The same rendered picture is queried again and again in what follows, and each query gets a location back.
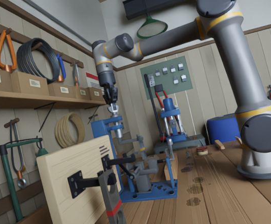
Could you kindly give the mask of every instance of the green pipe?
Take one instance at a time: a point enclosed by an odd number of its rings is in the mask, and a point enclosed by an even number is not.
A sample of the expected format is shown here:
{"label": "green pipe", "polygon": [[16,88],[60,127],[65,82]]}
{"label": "green pipe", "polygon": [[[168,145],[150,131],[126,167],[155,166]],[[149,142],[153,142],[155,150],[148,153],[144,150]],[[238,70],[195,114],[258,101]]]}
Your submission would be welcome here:
{"label": "green pipe", "polygon": [[20,146],[20,145],[31,144],[31,143],[39,142],[39,141],[40,140],[38,138],[36,138],[36,139],[28,140],[28,141],[17,142],[17,143],[14,143],[14,144],[6,145],[6,148],[13,148],[13,147],[17,147],[17,146]]}
{"label": "green pipe", "polygon": [[12,198],[12,202],[13,202],[13,206],[14,206],[14,210],[15,210],[15,214],[16,214],[16,218],[17,218],[17,221],[20,221],[23,219],[23,216],[22,216],[21,208],[20,208],[19,201],[17,198],[17,193],[15,190],[15,185],[14,185],[13,178],[12,178],[8,155],[2,155],[2,162],[3,162],[4,169],[5,169],[6,178],[7,178],[7,182],[8,182],[8,186],[9,186],[9,190],[10,190],[10,194],[11,194],[11,198]]}

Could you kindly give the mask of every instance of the green lamp shade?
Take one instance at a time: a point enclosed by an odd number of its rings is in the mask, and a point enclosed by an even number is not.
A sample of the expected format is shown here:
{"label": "green lamp shade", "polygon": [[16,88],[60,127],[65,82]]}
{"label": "green lamp shade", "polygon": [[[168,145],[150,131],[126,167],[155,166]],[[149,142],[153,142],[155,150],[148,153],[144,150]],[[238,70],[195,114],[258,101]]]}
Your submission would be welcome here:
{"label": "green lamp shade", "polygon": [[48,152],[46,151],[46,149],[44,149],[44,148],[39,149],[37,157],[36,157],[35,166],[38,166],[37,158],[40,157],[40,156],[46,155],[46,154],[48,154]]}
{"label": "green lamp shade", "polygon": [[148,39],[168,29],[168,25],[165,22],[152,19],[148,16],[146,22],[139,28],[137,36],[142,39]]}

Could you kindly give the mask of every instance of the green board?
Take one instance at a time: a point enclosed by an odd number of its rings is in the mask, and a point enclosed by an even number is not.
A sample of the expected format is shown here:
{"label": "green board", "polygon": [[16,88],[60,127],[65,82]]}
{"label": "green board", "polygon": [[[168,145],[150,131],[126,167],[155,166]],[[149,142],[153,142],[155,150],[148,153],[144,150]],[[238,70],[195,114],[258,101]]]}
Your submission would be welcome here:
{"label": "green board", "polygon": [[[183,64],[183,70],[178,70],[178,64],[180,64],[180,63]],[[175,70],[176,70],[175,72],[171,72],[172,65],[175,66]],[[164,67],[167,67],[167,74],[163,74],[162,69]],[[157,69],[160,72],[160,76],[155,75],[155,71]],[[182,92],[182,91],[189,90],[189,89],[193,88],[190,74],[189,74],[188,67],[187,67],[186,60],[185,60],[184,56],[141,68],[141,74],[142,74],[142,79],[143,79],[147,99],[150,99],[150,96],[149,96],[148,88],[147,88],[147,85],[146,85],[146,82],[144,79],[144,74],[148,74],[148,75],[153,74],[155,85],[162,84],[163,89],[165,90],[167,95]],[[181,76],[184,74],[186,75],[186,81],[182,82]],[[178,79],[177,84],[174,84],[174,77],[177,77],[177,79]],[[153,98],[156,98],[154,87],[151,87],[151,92],[152,92]],[[159,92],[158,95],[164,96],[164,93]]]}

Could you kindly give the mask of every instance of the wooden tabletop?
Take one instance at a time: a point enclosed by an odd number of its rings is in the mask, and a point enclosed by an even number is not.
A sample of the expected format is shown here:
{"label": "wooden tabletop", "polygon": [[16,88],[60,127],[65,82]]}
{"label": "wooden tabletop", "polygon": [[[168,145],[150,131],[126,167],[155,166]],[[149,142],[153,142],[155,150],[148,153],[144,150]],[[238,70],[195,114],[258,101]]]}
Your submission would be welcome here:
{"label": "wooden tabletop", "polygon": [[[127,224],[271,223],[271,179],[239,175],[242,149],[236,141],[223,144],[225,150],[209,145],[209,154],[202,157],[195,148],[177,151],[178,197],[124,203]],[[159,164],[159,172],[150,175],[152,182],[165,180],[163,167]],[[106,213],[96,222],[108,223]]]}

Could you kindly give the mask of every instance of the orange handled tool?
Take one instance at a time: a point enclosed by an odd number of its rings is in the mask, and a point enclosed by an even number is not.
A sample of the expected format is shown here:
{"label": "orange handled tool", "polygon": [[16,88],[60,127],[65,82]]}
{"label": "orange handled tool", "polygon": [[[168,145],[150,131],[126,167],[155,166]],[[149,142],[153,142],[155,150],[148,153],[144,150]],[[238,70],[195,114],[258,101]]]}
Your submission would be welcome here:
{"label": "orange handled tool", "polygon": [[[10,49],[10,52],[11,52],[12,61],[13,61],[12,66],[11,65],[4,65],[1,62],[1,53],[2,53],[2,48],[3,48],[3,44],[4,44],[4,41],[5,41],[6,37],[7,37],[7,41],[8,41],[9,49]],[[4,30],[2,32],[2,35],[0,37],[0,67],[2,68],[2,70],[8,71],[10,73],[12,73],[13,70],[15,70],[16,67],[17,67],[17,59],[16,59],[15,50],[14,50],[14,47],[13,47],[13,44],[12,44],[11,36],[10,36],[10,34],[6,33],[6,30]]]}

